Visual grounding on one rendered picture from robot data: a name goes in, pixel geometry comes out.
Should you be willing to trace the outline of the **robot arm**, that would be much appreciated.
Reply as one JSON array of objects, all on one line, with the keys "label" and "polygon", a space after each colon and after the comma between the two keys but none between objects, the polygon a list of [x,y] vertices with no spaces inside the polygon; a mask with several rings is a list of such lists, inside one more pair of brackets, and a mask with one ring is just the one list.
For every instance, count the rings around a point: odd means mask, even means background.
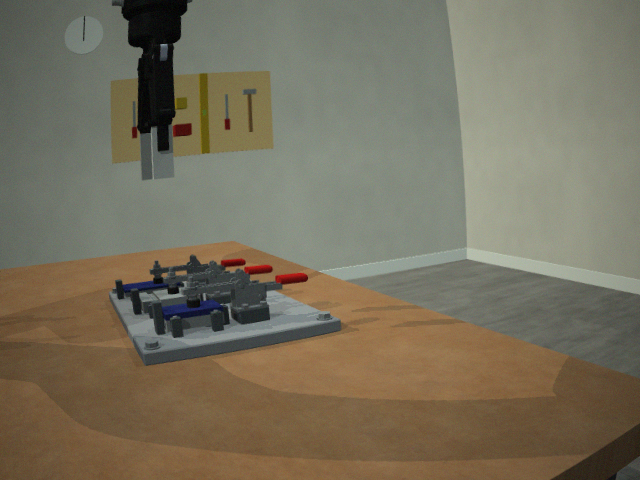
[{"label": "robot arm", "polygon": [[190,2],[192,0],[112,0],[112,6],[121,6],[123,17],[130,21],[134,16],[155,11],[175,12],[182,16]]}]

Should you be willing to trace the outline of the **grey toggle clamp with red handle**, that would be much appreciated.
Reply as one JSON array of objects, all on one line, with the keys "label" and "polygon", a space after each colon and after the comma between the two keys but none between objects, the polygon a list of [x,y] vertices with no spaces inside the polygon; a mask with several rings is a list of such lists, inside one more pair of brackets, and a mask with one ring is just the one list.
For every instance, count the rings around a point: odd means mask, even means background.
[{"label": "grey toggle clamp with red handle", "polygon": [[[191,259],[194,263],[191,263]],[[196,264],[197,265],[196,265]],[[221,265],[218,265],[219,268],[222,271],[226,271],[226,267],[233,267],[233,266],[243,266],[245,265],[246,261],[244,259],[230,259],[230,260],[221,260]],[[202,266],[203,265],[203,266]],[[209,268],[208,264],[201,264],[197,258],[193,255],[190,256],[190,262],[186,265],[179,265],[179,266],[171,266],[173,267],[173,271],[177,272],[177,271],[185,271],[187,270],[187,274],[193,274],[193,273],[201,273],[201,272],[205,272],[207,270],[207,268]],[[163,277],[161,277],[162,273],[167,273],[169,272],[169,268],[170,267],[160,267],[160,264],[158,264],[158,260],[155,260],[155,264],[153,265],[152,269],[149,269],[150,274],[154,275],[153,281],[154,284],[161,284],[163,283]],[[205,283],[205,279],[201,279],[201,280],[193,280],[196,281],[196,285],[200,286],[200,285],[206,285]]]},{"label": "grey toggle clamp with red handle", "polygon": [[[238,280],[237,275],[241,280]],[[200,307],[200,299],[197,298],[199,294],[230,290],[231,318],[243,325],[270,320],[266,291],[281,290],[284,284],[306,282],[307,280],[306,274],[294,273],[277,275],[275,281],[259,283],[259,280],[250,281],[242,270],[236,269],[235,277],[230,282],[197,286],[193,277],[188,277],[187,286],[181,288],[181,294],[188,296],[186,300],[188,308],[197,308]]]}]

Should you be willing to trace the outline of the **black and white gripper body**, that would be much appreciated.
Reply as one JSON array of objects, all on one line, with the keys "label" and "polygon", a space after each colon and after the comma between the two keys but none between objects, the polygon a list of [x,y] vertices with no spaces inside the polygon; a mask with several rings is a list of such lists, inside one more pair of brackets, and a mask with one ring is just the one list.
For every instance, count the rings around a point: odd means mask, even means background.
[{"label": "black and white gripper body", "polygon": [[181,16],[175,12],[147,12],[134,16],[128,23],[128,43],[148,54],[150,73],[153,73],[153,46],[173,44],[180,38]]}]

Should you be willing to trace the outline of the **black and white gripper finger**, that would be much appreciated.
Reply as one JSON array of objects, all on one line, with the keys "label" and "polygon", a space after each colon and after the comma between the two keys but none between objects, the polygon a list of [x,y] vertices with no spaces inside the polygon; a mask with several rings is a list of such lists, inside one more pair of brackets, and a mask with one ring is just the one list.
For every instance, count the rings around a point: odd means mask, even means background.
[{"label": "black and white gripper finger", "polygon": [[151,127],[153,179],[174,177],[173,132],[171,125],[172,118],[176,115],[173,50],[173,44],[157,44],[153,46],[153,73],[149,72],[148,54],[142,54],[141,57],[144,80],[149,84],[152,118],[147,121],[146,125],[147,127],[155,126]]},{"label": "black and white gripper finger", "polygon": [[[151,107],[149,98],[149,84],[144,80],[144,69],[141,66],[141,58],[138,61],[138,125],[140,132],[140,163],[141,180],[152,178],[152,151],[151,151],[151,127],[147,127],[147,120],[151,120]],[[142,88],[142,90],[141,90]],[[141,106],[141,111],[140,111]],[[145,123],[145,125],[144,125]]]}]

